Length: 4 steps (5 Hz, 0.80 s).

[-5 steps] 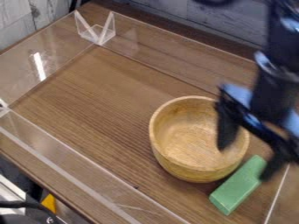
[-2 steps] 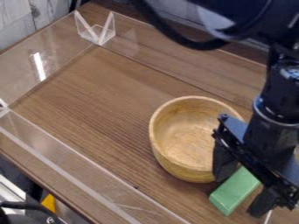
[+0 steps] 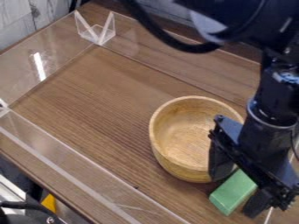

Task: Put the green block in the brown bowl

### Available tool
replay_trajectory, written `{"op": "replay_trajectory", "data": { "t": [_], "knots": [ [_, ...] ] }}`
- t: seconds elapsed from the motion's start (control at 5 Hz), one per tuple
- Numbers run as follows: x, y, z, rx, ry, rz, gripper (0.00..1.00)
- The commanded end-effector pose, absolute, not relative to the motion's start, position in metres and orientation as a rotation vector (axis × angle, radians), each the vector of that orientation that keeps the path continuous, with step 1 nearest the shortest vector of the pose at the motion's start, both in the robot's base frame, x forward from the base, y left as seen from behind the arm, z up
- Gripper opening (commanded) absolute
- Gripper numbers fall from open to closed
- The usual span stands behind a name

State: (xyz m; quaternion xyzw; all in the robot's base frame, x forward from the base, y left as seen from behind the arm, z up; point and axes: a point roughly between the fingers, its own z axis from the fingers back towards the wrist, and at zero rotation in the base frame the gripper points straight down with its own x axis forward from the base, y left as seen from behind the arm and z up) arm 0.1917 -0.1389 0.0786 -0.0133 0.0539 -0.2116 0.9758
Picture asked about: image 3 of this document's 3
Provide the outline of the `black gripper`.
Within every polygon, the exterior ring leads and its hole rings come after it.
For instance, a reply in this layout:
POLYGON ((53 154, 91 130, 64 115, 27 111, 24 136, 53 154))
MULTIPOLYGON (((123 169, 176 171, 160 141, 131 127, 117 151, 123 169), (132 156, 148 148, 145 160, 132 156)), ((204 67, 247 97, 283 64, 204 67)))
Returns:
POLYGON ((240 123, 216 115, 214 122, 210 131, 211 181, 227 178, 238 166, 258 186, 243 214, 255 219, 270 207, 287 210, 299 197, 299 174, 288 161, 299 116, 278 119, 250 114, 240 123))

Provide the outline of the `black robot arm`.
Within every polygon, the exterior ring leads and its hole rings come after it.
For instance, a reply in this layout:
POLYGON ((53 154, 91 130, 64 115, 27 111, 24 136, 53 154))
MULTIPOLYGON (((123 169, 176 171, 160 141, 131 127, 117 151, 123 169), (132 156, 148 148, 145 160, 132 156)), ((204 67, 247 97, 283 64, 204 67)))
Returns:
POLYGON ((299 137, 299 0, 174 1, 190 10, 208 50, 243 42, 263 53, 246 121, 215 117, 210 175, 222 179, 236 165, 256 183, 247 217, 270 207, 284 211, 299 197, 299 174, 288 160, 299 137))

